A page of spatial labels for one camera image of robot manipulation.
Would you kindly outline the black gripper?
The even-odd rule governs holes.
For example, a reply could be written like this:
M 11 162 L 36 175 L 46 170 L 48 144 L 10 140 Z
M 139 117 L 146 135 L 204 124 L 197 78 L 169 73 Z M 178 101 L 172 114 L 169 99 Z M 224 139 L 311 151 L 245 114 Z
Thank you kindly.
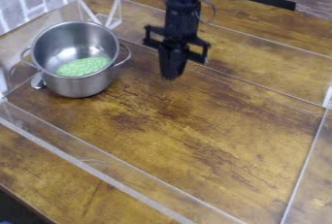
M 160 70 L 168 80 L 182 75 L 189 59 L 205 63 L 210 44 L 197 36 L 200 13 L 201 0 L 166 0 L 165 26 L 145 27 L 145 44 L 158 48 Z

